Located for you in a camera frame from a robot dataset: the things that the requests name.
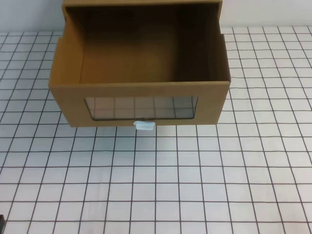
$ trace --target white plastic clip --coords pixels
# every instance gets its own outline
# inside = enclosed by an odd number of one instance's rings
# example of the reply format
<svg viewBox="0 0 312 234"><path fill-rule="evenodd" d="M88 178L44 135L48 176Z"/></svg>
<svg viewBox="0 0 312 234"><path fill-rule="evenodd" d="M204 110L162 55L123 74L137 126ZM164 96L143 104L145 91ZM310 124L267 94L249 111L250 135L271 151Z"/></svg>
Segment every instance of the white plastic clip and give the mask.
<svg viewBox="0 0 312 234"><path fill-rule="evenodd" d="M135 121L133 123L133 125L136 127L137 130L151 131L154 129L155 123L154 122Z"/></svg>

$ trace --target open cardboard box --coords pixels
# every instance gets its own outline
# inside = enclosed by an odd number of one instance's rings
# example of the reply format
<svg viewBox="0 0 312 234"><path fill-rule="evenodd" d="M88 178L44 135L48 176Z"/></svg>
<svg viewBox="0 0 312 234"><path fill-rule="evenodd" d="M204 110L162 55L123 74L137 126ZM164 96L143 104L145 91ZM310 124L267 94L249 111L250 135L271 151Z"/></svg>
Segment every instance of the open cardboard box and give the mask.
<svg viewBox="0 0 312 234"><path fill-rule="evenodd" d="M71 126L216 124L220 0L65 0L50 89Z"/></svg>

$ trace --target table surface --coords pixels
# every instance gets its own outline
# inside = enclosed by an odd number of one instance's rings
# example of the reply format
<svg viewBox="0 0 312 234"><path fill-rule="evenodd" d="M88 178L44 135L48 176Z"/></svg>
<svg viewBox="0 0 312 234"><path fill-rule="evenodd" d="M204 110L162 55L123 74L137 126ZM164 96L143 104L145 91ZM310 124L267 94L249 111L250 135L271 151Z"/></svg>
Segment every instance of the table surface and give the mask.
<svg viewBox="0 0 312 234"><path fill-rule="evenodd" d="M312 27L222 28L217 126L70 128L62 32L0 34L5 234L311 234Z"/></svg>

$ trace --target cardboard box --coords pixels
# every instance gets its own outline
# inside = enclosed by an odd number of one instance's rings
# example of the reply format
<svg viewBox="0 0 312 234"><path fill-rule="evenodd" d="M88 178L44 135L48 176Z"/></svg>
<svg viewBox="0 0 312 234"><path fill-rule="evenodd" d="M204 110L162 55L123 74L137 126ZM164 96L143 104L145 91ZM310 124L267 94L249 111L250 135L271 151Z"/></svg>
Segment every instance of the cardboard box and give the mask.
<svg viewBox="0 0 312 234"><path fill-rule="evenodd" d="M49 87L69 124L216 124L230 86L221 5L64 0Z"/></svg>

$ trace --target white wall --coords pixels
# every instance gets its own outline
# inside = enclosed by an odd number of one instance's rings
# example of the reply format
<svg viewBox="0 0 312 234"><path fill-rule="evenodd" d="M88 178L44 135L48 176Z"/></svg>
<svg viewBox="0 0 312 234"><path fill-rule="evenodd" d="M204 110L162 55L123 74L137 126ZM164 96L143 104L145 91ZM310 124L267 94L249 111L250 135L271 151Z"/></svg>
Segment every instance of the white wall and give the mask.
<svg viewBox="0 0 312 234"><path fill-rule="evenodd" d="M0 32L61 30L62 0L0 0ZM221 26L312 25L312 0L223 0Z"/></svg>

